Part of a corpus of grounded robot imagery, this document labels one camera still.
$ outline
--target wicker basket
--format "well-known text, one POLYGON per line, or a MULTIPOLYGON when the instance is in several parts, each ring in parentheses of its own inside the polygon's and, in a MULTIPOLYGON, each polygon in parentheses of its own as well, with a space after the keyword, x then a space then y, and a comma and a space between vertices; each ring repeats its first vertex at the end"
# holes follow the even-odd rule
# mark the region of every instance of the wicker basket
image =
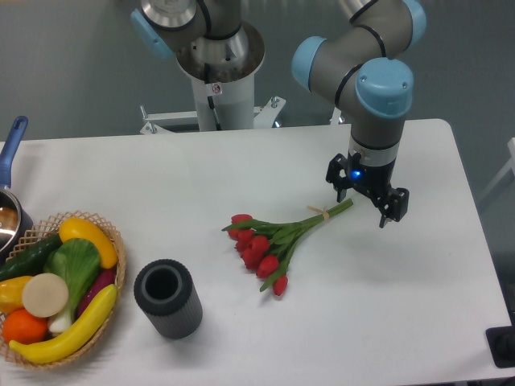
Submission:
MULTIPOLYGON (((25 232, 25 236, 20 238, 18 244, 14 247, 13 251, 9 254, 8 259, 12 258, 13 256, 16 256, 21 251, 28 248, 31 244, 35 243, 36 241, 39 241, 41 239, 44 239, 47 236, 50 236, 51 234, 57 233, 59 226, 61 223, 70 218, 70 217, 80 217, 82 219, 89 220, 93 222, 96 226, 98 226, 104 234, 107 235, 108 238, 111 239, 111 241, 114 244, 114 248, 116 249, 116 252, 118 254, 118 263, 117 263, 117 273, 116 273, 116 281, 115 285, 118 289, 118 299, 120 298, 120 292, 123 287, 123 281, 125 279, 125 273, 126 273, 126 255, 125 255, 125 249, 123 246, 123 240, 122 236, 120 235, 120 232, 117 231, 117 229, 106 219, 103 219, 98 214, 90 214, 87 212, 81 212, 81 211, 75 211, 75 212, 66 212, 64 214, 57 214, 55 216, 49 217, 47 220, 41 220, 39 224, 32 227, 32 229, 25 232)), ((83 354, 89 351, 95 343, 100 339, 102 336, 102 333, 104 332, 105 328, 108 326, 109 321, 111 320, 113 316, 113 311, 116 308, 115 307, 111 310, 111 313, 109 314, 108 318, 105 320, 105 322, 102 324, 102 326, 98 329, 98 331, 93 335, 93 337, 78 351, 71 354, 70 356, 55 361, 51 363, 46 364, 37 364, 33 363, 29 360, 24 359, 20 354, 17 352, 14 352, 9 349, 9 345, 3 340, 3 337, 0 335, 0 355, 3 356, 7 362, 15 363, 18 366, 21 366, 23 368, 30 368, 30 369, 49 369, 49 368, 56 368, 58 366, 61 366, 66 363, 71 363, 72 361, 80 358, 83 354)), ((6 316, 0 312, 0 331, 3 328, 3 323, 6 319, 6 316)))

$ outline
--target orange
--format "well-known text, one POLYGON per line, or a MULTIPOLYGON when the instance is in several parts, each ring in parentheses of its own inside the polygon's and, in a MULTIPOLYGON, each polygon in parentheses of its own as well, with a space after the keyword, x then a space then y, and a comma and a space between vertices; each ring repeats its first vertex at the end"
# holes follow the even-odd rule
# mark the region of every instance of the orange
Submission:
POLYGON ((7 316, 3 323, 2 336, 9 344, 11 340, 23 344, 43 341, 47 334, 48 323, 45 318, 36 318, 25 309, 16 310, 7 316))

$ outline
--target yellow banana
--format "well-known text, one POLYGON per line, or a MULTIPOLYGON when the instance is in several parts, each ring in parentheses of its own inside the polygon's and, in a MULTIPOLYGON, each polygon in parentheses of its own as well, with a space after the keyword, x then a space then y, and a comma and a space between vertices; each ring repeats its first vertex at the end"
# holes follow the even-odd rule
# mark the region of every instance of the yellow banana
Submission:
POLYGON ((34 363, 50 363, 73 354, 84 346, 107 319, 114 307, 117 288, 102 289, 84 313, 61 335, 40 343, 22 344, 11 340, 9 348, 34 363))

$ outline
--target cucumber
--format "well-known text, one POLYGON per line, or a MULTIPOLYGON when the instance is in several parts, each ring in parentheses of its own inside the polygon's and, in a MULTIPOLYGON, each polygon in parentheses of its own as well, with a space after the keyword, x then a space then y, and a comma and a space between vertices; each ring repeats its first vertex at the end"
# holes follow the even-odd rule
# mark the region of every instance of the cucumber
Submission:
POLYGON ((62 244, 58 233, 34 243, 0 267, 0 281, 42 273, 48 255, 62 244))

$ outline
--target white table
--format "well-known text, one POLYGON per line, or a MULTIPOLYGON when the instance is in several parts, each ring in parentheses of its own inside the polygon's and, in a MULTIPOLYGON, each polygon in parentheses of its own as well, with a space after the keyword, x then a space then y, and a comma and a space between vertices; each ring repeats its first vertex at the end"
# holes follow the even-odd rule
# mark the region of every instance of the white table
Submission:
POLYGON ((393 185, 410 189, 401 223, 380 229, 365 198, 297 249, 283 299, 259 293, 233 241, 238 212, 286 222, 330 207, 328 162, 349 127, 24 142, 13 192, 35 220, 98 212, 129 259, 117 317, 77 365, 31 372, 0 362, 0 385, 394 385, 515 375, 494 366, 484 335, 509 325, 451 128, 409 121, 393 185), (192 273, 197 332, 162 338, 132 285, 150 261, 192 273))

